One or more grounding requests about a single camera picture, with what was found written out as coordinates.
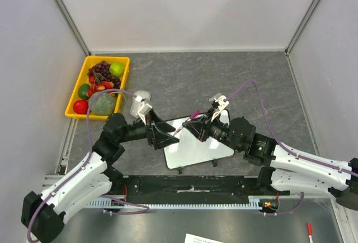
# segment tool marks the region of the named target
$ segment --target yellow plastic crate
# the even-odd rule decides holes
[[[121,79],[121,87],[120,88],[124,89],[125,83],[127,82],[128,73],[129,73],[129,58],[128,57],[88,56],[85,58],[82,69],[79,72],[79,76],[77,78],[76,85],[74,86],[71,98],[68,102],[68,105],[67,105],[67,108],[65,111],[66,116],[73,117],[76,119],[86,119],[86,115],[79,115],[73,111],[73,104],[77,100],[81,99],[78,96],[78,88],[82,84],[85,84],[85,83],[90,84],[88,81],[88,75],[87,75],[89,68],[95,66],[97,63],[99,63],[102,60],[106,61],[109,64],[120,63],[125,66],[124,73],[120,77],[120,79]],[[114,109],[115,113],[118,113],[120,111],[122,97],[123,97],[122,94],[118,94],[117,101],[116,101],[116,107]],[[106,121],[107,118],[108,118],[108,116],[99,116],[99,115],[95,115],[92,112],[89,114],[90,120]]]

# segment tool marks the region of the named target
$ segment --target cable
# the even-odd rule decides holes
[[[43,206],[47,203],[48,200],[50,200],[51,197],[54,197],[58,191],[65,185],[67,184],[71,179],[73,179],[79,172],[81,172],[86,166],[87,164],[90,162],[91,158],[92,158],[92,136],[91,136],[91,131],[90,131],[90,111],[91,111],[91,107],[93,105],[93,103],[97,100],[97,98],[102,94],[102,93],[105,93],[105,92],[110,92],[110,91],[118,91],[118,92],[121,92],[123,94],[128,94],[128,95],[131,95],[133,97],[136,97],[136,95],[128,92],[128,91],[125,91],[125,90],[122,90],[122,89],[106,89],[106,90],[103,90],[101,92],[99,92],[98,95],[94,96],[92,101],[89,103],[88,105],[88,110],[87,110],[87,118],[86,118],[86,121],[87,121],[87,133],[88,133],[88,141],[89,141],[89,154],[88,154],[88,157],[86,159],[86,161],[83,163],[83,166],[80,167],[78,170],[76,170],[71,176],[69,176],[66,180],[64,180],[61,184],[59,184],[42,202],[41,204],[37,207],[37,209],[35,210],[34,214],[32,215],[31,219],[30,219],[30,222],[29,222],[29,226],[27,228],[27,240],[29,243],[36,243],[38,242],[39,240],[32,240],[31,238],[31,230],[32,230],[32,227],[34,225],[34,222],[35,222],[35,219],[36,217],[38,216],[39,212],[41,211],[41,209],[43,208]]]
[[[288,214],[288,213],[293,213],[293,212],[297,211],[302,206],[303,200],[304,200],[304,192],[301,192],[300,202],[293,209],[290,209],[288,211],[275,212],[275,213],[264,213],[263,215],[264,216],[267,216],[267,215],[268,216],[278,216],[278,215],[284,215],[284,214]]]
[[[277,136],[275,135],[273,129],[271,128],[270,124],[269,124],[269,121],[267,119],[267,116],[266,116],[266,112],[265,112],[265,106],[263,105],[263,99],[261,97],[261,93],[260,93],[260,90],[258,88],[258,85],[257,83],[254,81],[254,80],[248,80],[246,82],[244,82],[233,94],[231,94],[228,98],[226,98],[224,101],[229,101],[230,99],[232,99],[237,93],[239,93],[247,84],[250,84],[252,83],[255,88],[256,88],[256,92],[257,92],[257,95],[258,95],[258,98],[260,100],[260,105],[261,105],[261,109],[262,109],[262,113],[263,113],[263,119],[265,120],[265,123],[266,123],[266,126],[267,126],[267,129],[268,131],[270,132],[270,134],[272,135],[272,137],[275,139],[275,141],[277,142],[278,145],[280,145],[285,151],[288,152],[288,154],[290,155],[293,155],[294,157],[297,157],[297,154],[292,152],[290,149],[288,149],[280,140],[279,138],[277,138]],[[327,164],[325,162],[322,162],[322,161],[319,161],[319,160],[315,160],[315,159],[312,159],[312,158],[309,158],[307,156],[304,156],[304,155],[299,155],[299,158],[300,159],[303,159],[303,160],[306,160],[306,161],[309,161],[309,162],[313,162],[315,164],[318,164],[318,165],[321,165],[321,166],[325,166],[327,168],[331,168],[331,169],[336,169],[338,171],[342,171],[342,172],[345,172],[345,173],[348,173],[348,174],[351,174],[352,176],[355,176],[355,177],[358,177],[358,173],[355,173],[355,172],[352,172],[348,169],[341,169],[339,166],[335,166],[335,165],[331,165],[331,164]]]
[[[122,201],[122,200],[119,200],[117,198],[107,196],[105,194],[101,195],[101,197],[112,199],[113,201],[115,201],[117,203],[124,204],[124,205],[132,206],[132,207],[138,207],[138,208],[144,208],[141,211],[130,211],[130,212],[111,212],[111,211],[107,211],[105,209],[103,210],[104,213],[107,213],[107,214],[110,214],[110,215],[134,215],[134,214],[141,214],[141,213],[145,213],[145,212],[149,211],[148,206],[139,205],[139,204],[133,204],[133,203],[130,203],[130,202],[127,202],[127,201]]]

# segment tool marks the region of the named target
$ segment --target tomato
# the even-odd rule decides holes
[[[87,110],[88,110],[88,102],[83,99],[79,99],[73,104],[73,111],[79,115],[86,115]]]

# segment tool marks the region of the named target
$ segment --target white panel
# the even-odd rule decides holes
[[[323,0],[291,59],[320,153],[358,157],[357,0]]]
[[[25,242],[22,201],[54,172],[84,56],[53,0],[1,0],[0,9],[0,234]]]
[[[283,50],[311,0],[64,0],[92,51]]]

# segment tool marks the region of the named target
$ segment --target robotic arm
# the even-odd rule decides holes
[[[229,199],[237,199],[238,197],[232,196],[233,191],[239,196],[255,194],[259,196],[277,192],[289,194],[291,191],[325,193],[334,196],[340,205],[358,210],[358,188],[356,188],[358,178],[350,175],[358,172],[358,159],[354,158],[350,162],[337,161],[293,149],[256,133],[256,127],[244,117],[231,120],[230,125],[224,124],[219,121],[218,116],[229,104],[225,100],[225,96],[217,94],[210,99],[212,107],[204,115],[186,121],[183,127],[200,141],[212,137],[235,151],[244,152],[243,158],[249,163],[263,166],[257,179],[242,179],[248,186],[247,193],[242,193],[241,189],[238,191],[238,184],[241,186],[240,181],[238,183],[239,177],[215,179],[215,177],[193,176],[185,180],[182,180],[185,178],[183,176],[155,177],[155,179],[147,177],[141,182],[141,176],[123,176],[113,168],[112,164],[124,152],[122,142],[147,139],[148,144],[156,150],[179,142],[178,138],[169,134],[175,132],[175,128],[162,121],[149,103],[142,102],[138,111],[139,121],[129,125],[122,114],[113,114],[104,125],[99,140],[94,144],[93,153],[88,153],[73,170],[41,194],[30,192],[23,202],[21,222],[29,227],[34,212],[43,204],[39,214],[34,218],[31,232],[42,243],[51,242],[81,208],[98,196],[122,186],[123,182],[131,178],[131,183],[138,183],[143,190],[145,189],[146,194],[153,192],[156,199],[161,192],[169,193],[168,198],[171,202],[165,201],[162,204],[175,204],[175,198],[185,194],[195,198],[191,203],[202,204],[198,196],[203,194],[207,201],[208,196],[225,192],[229,193]],[[211,189],[213,192],[179,192],[178,190],[187,189],[188,184],[190,186],[189,181],[195,182],[203,190]],[[56,192],[56,188],[64,182],[66,185]]]

